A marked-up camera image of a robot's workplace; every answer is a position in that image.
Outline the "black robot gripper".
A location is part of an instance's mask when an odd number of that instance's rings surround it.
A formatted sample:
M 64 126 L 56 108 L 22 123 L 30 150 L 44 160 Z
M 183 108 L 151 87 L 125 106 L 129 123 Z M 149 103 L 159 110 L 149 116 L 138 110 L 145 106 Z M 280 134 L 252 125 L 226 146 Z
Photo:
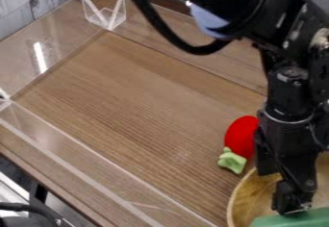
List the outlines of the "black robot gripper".
M 254 133 L 256 168 L 261 176 L 281 174 L 272 210 L 285 215 L 306 211 L 317 191 L 316 160 L 329 150 L 329 113 L 277 116 L 266 109 L 257 114 Z

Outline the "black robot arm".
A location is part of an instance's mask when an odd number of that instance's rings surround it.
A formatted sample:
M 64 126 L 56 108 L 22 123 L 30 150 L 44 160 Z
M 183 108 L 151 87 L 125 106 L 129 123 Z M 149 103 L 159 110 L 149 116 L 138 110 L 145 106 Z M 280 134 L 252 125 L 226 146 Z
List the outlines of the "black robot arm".
M 189 0 L 202 31 L 248 38 L 261 55 L 268 97 L 257 113 L 256 166 L 278 173 L 273 210 L 306 210 L 316 159 L 329 150 L 329 13 L 313 0 Z

